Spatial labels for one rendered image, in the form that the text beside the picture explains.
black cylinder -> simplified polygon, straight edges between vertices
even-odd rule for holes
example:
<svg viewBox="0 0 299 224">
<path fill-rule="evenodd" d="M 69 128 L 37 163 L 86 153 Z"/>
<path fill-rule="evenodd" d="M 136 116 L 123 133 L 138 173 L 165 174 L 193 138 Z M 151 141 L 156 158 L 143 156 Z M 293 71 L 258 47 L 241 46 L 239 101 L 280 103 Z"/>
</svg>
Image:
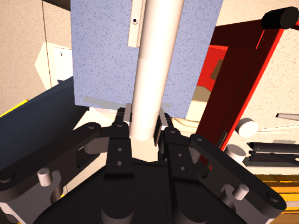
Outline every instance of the black cylinder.
<svg viewBox="0 0 299 224">
<path fill-rule="evenodd" d="M 268 29 L 290 29 L 299 19 L 299 10 L 296 7 L 287 7 L 267 12 L 262 18 L 262 27 Z"/>
</svg>

white cylindrical object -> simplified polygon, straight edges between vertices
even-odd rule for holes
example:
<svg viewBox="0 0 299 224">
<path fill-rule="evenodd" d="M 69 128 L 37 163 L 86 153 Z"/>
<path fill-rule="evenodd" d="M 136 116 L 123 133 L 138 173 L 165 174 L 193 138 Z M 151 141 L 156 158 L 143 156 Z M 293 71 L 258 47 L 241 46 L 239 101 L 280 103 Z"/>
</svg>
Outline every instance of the white cylindrical object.
<svg viewBox="0 0 299 224">
<path fill-rule="evenodd" d="M 146 0 L 132 102 L 130 136 L 154 135 L 184 0 Z"/>
<path fill-rule="evenodd" d="M 246 157 L 246 152 L 234 144 L 228 144 L 223 152 L 239 164 L 241 164 Z"/>
<path fill-rule="evenodd" d="M 235 197 L 237 200 L 242 200 L 246 194 L 249 192 L 249 188 L 243 184 L 240 183 L 235 190 L 233 190 L 232 195 Z"/>
<path fill-rule="evenodd" d="M 49 186 L 53 182 L 52 174 L 50 169 L 44 167 L 37 172 L 38 179 L 40 180 L 40 184 L 43 187 Z"/>
<path fill-rule="evenodd" d="M 257 129 L 258 129 L 258 125 L 255 121 L 253 121 L 250 118 L 243 118 L 237 124 L 235 131 L 241 137 L 250 137 L 255 134 Z"/>
</svg>

white pole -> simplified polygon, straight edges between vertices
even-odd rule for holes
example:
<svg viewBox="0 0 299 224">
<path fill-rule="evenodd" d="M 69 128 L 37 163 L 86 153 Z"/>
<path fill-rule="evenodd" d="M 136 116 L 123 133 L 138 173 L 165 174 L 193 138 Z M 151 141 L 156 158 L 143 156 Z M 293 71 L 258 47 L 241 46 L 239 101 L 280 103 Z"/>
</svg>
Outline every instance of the white pole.
<svg viewBox="0 0 299 224">
<path fill-rule="evenodd" d="M 136 70 L 130 136 L 154 135 L 184 0 L 146 0 Z"/>
</svg>

yellow edge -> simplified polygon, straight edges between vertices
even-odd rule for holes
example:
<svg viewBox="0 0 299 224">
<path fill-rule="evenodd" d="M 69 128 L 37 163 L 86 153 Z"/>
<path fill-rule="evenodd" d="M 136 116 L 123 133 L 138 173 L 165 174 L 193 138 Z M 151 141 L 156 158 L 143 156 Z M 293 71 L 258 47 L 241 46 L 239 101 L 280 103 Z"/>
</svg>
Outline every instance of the yellow edge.
<svg viewBox="0 0 299 224">
<path fill-rule="evenodd" d="M 9 112 L 13 111 L 14 109 L 16 109 L 17 107 L 23 105 L 24 103 L 27 103 L 28 100 L 24 100 L 21 103 L 19 103 L 17 106 L 14 106 L 13 108 L 11 108 L 10 110 L 6 111 L 4 114 L 2 114 L 0 117 L 4 116 L 5 114 L 8 114 Z"/>
</svg>

blue speckled panel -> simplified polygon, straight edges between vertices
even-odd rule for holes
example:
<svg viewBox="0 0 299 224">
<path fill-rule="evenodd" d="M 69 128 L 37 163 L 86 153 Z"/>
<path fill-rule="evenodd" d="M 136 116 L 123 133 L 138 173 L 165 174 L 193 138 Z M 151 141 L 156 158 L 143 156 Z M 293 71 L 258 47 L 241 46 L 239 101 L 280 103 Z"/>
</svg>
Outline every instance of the blue speckled panel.
<svg viewBox="0 0 299 224">
<path fill-rule="evenodd" d="M 187 115 L 222 2 L 185 0 L 162 101 L 172 117 Z M 71 0 L 76 105 L 103 108 L 84 97 L 132 103 L 139 48 L 127 46 L 131 8 L 132 0 Z"/>
</svg>

